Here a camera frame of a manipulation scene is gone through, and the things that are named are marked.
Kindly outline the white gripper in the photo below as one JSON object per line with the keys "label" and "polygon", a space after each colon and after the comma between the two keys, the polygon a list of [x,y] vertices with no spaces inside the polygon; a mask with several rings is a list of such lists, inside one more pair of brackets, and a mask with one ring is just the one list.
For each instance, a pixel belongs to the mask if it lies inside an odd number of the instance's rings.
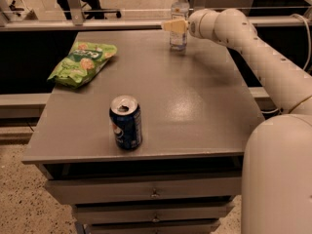
{"label": "white gripper", "polygon": [[185,19],[170,19],[164,21],[161,27],[165,31],[175,33],[185,33],[188,29],[193,37],[199,39],[215,39],[215,21],[217,17],[218,12],[203,9],[192,13],[188,21]]}

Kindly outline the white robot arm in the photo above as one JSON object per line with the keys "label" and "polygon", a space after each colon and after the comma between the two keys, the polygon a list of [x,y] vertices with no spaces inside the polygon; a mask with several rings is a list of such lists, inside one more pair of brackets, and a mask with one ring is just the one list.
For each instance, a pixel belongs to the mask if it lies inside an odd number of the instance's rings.
{"label": "white robot arm", "polygon": [[312,234],[312,77],[258,37],[236,9],[199,10],[162,28],[238,52],[281,110],[258,125],[242,170],[242,234]]}

